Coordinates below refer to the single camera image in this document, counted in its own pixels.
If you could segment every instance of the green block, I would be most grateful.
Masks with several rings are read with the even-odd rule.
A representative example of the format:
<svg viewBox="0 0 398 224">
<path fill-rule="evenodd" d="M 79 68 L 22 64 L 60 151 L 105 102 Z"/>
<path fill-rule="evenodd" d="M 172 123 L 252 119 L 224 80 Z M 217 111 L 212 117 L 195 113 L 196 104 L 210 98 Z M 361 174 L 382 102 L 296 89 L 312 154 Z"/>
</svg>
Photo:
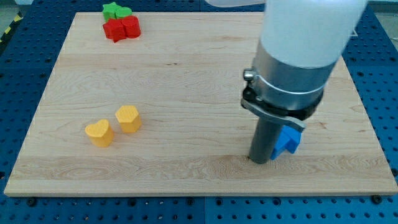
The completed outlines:
<svg viewBox="0 0 398 224">
<path fill-rule="evenodd" d="M 116 10 L 117 19 L 122 19 L 125 18 L 126 16 L 131 16 L 131 15 L 132 15 L 132 10 L 129 7 L 120 7 L 119 9 Z"/>
<path fill-rule="evenodd" d="M 104 15 L 105 22 L 109 20 L 109 18 L 116 19 L 116 11 L 120 8 L 121 6 L 118 6 L 115 2 L 109 3 L 109 4 L 104 4 L 102 14 Z"/>
</svg>

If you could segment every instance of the wooden board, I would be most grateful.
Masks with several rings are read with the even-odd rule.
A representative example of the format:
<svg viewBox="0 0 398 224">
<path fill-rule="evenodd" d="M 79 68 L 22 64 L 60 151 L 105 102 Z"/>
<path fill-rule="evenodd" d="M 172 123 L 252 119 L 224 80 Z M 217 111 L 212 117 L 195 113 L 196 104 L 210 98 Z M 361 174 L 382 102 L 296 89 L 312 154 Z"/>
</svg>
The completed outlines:
<svg viewBox="0 0 398 224">
<path fill-rule="evenodd" d="M 8 196 L 395 194 L 397 184 L 344 61 L 295 155 L 257 165 L 257 118 L 239 104 L 261 13 L 139 13 L 143 35 L 117 44 L 100 13 L 78 13 L 23 143 Z M 114 113 L 136 105 L 123 134 Z M 114 142 L 84 128 L 109 119 Z"/>
</svg>

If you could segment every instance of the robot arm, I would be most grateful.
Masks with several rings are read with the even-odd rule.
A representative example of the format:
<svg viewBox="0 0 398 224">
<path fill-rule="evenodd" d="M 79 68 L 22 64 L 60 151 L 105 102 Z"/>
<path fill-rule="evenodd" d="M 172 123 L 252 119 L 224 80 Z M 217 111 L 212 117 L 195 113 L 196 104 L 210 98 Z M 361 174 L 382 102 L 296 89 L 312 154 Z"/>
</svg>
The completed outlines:
<svg viewBox="0 0 398 224">
<path fill-rule="evenodd" d="M 206 0 L 214 6 L 262 0 Z M 367 0 L 268 0 L 242 106 L 259 117 L 249 157 L 267 162 L 283 126 L 302 132 Z"/>
</svg>

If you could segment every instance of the yellow black warning tape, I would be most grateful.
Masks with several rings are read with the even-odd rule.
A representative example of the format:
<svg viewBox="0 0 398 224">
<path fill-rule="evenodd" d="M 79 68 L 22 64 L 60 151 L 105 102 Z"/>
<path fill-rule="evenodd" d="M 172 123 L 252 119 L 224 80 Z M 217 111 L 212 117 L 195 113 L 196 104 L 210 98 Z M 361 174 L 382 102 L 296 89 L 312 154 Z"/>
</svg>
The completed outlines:
<svg viewBox="0 0 398 224">
<path fill-rule="evenodd" d="M 0 38 L 0 55 L 6 49 L 7 44 L 11 40 L 11 37 L 15 34 L 15 31 L 17 30 L 17 27 L 21 23 L 22 19 L 23 19 L 23 16 L 22 16 L 21 12 L 18 12 L 18 14 L 15 16 L 14 20 L 11 22 L 11 24 L 8 26 L 8 28 L 4 31 L 3 35 Z"/>
</svg>

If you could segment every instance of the red block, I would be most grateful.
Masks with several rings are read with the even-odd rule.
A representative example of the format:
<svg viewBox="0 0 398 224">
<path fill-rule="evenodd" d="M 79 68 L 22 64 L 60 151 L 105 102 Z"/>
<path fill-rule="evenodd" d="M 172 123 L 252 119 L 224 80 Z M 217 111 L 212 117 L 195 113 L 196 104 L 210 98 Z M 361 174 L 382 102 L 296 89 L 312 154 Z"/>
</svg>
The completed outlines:
<svg viewBox="0 0 398 224">
<path fill-rule="evenodd" d="M 124 31 L 128 38 L 137 38 L 141 35 L 141 30 L 139 28 L 139 21 L 137 17 L 126 16 L 121 20 L 124 26 Z"/>
<path fill-rule="evenodd" d="M 124 26 L 120 19 L 109 19 L 109 21 L 103 24 L 105 36 L 108 39 L 113 39 L 113 42 L 123 40 L 126 38 Z"/>
</svg>

